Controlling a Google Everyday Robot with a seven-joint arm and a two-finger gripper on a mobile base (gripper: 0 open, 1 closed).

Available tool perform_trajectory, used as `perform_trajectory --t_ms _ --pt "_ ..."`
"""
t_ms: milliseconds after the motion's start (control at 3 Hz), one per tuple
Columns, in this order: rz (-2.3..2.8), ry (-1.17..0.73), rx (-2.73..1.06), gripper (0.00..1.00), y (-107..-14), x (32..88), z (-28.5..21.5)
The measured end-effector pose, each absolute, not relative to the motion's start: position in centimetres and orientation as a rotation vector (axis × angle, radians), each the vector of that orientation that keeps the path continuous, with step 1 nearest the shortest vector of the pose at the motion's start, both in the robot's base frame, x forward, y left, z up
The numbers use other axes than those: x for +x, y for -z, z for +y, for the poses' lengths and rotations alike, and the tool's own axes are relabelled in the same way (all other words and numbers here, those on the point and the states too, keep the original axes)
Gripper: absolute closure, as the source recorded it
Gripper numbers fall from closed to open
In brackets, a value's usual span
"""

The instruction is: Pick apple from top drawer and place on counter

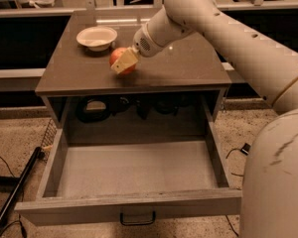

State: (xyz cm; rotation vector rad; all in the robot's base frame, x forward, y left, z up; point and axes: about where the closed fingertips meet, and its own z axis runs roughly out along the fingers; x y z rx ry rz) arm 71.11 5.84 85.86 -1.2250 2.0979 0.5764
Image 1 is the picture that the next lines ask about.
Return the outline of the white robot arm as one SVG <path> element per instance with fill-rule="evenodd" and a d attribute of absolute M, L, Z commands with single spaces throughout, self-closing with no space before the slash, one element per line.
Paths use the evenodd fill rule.
<path fill-rule="evenodd" d="M 298 53 L 227 16 L 215 0 L 164 0 L 112 69 L 122 73 L 192 32 L 279 115 L 260 131 L 245 163 L 240 237 L 298 238 Z"/>

